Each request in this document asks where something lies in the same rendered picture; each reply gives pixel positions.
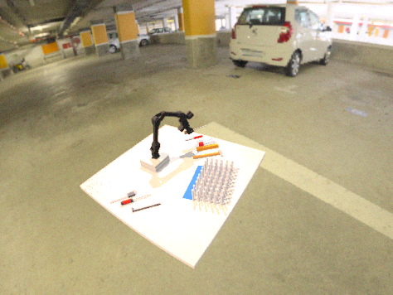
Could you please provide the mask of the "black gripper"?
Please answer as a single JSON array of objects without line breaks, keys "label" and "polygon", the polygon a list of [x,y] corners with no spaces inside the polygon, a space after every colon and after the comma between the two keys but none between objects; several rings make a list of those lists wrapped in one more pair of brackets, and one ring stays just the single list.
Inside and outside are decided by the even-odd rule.
[{"label": "black gripper", "polygon": [[186,128],[186,132],[188,133],[188,134],[191,134],[191,133],[193,133],[194,132],[194,130],[192,129],[192,128],[190,128],[189,126],[189,123],[187,122],[186,124],[182,124],[185,128]]}]

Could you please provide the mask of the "yellow flat bar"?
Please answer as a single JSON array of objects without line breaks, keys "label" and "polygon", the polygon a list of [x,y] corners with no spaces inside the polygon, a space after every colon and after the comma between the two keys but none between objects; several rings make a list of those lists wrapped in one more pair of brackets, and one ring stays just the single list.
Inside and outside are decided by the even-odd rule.
[{"label": "yellow flat bar", "polygon": [[212,144],[212,145],[206,145],[206,146],[197,147],[196,150],[197,151],[203,151],[203,150],[212,149],[212,148],[218,148],[218,143]]}]

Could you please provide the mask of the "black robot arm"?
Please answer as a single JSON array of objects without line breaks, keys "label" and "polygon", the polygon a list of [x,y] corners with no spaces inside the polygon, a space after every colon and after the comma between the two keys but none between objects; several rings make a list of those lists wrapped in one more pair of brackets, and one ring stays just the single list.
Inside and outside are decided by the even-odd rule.
[{"label": "black robot arm", "polygon": [[158,141],[158,129],[160,123],[163,121],[165,117],[174,117],[174,116],[180,118],[178,121],[181,123],[181,125],[179,125],[177,129],[180,132],[183,132],[185,127],[182,124],[186,124],[187,119],[193,117],[194,114],[191,111],[189,111],[188,113],[183,113],[181,111],[177,111],[177,112],[161,111],[160,113],[152,116],[151,120],[153,124],[153,142],[152,142],[152,146],[149,149],[152,153],[152,159],[158,160],[161,156],[159,154],[161,143]]}]

